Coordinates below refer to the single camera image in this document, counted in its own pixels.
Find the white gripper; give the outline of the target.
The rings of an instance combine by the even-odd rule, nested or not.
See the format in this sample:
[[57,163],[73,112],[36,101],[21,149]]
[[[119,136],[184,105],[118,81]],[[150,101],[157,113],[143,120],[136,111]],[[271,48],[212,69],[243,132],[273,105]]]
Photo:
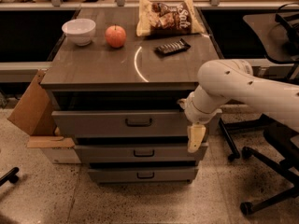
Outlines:
[[188,151],[196,152],[205,137],[206,127],[216,115],[217,109],[226,104],[228,98],[207,93],[201,86],[192,91],[187,98],[178,100],[188,121],[193,123],[187,128]]

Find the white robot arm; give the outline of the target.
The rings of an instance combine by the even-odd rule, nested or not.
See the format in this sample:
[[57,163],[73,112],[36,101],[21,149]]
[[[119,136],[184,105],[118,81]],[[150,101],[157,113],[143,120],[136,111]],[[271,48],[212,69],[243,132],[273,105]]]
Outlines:
[[206,134],[205,125],[220,106],[236,100],[299,132],[299,86],[259,78],[244,60],[212,60],[201,65],[198,86],[178,101],[191,123],[188,151],[196,152]]

